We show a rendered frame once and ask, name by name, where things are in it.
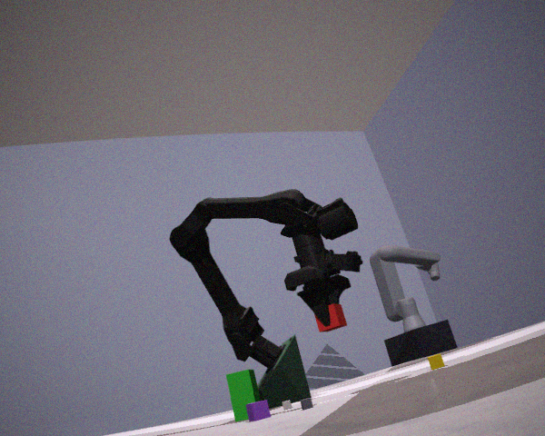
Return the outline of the purple block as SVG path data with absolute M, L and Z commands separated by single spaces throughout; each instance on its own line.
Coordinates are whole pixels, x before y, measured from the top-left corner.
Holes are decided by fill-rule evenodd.
M 246 404 L 249 421 L 271 418 L 267 400 Z

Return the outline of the red block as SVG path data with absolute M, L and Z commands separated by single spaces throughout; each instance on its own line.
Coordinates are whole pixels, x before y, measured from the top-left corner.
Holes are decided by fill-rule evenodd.
M 341 305 L 333 303 L 328 306 L 329 306 L 329 312 L 331 317 L 331 323 L 329 325 L 325 326 L 323 322 L 321 322 L 319 318 L 314 314 L 316 322 L 318 324 L 319 331 L 329 332 L 344 326 L 348 326 L 345 320 Z

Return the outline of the olive yellow block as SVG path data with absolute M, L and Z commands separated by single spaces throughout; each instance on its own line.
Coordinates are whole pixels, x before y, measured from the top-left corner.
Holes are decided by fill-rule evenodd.
M 438 355 L 429 357 L 428 360 L 429 360 L 429 363 L 430 363 L 430 366 L 431 366 L 431 370 L 434 370 L 434 369 L 445 366 L 443 364 L 443 359 L 441 357 L 441 353 L 438 354 Z

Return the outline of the green block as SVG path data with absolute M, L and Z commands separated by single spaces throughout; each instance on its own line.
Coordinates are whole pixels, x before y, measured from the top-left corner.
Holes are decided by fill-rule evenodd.
M 254 370 L 226 374 L 226 380 L 231 398 L 259 391 Z
M 259 392 L 231 398 L 235 421 L 249 420 L 246 404 L 261 401 Z

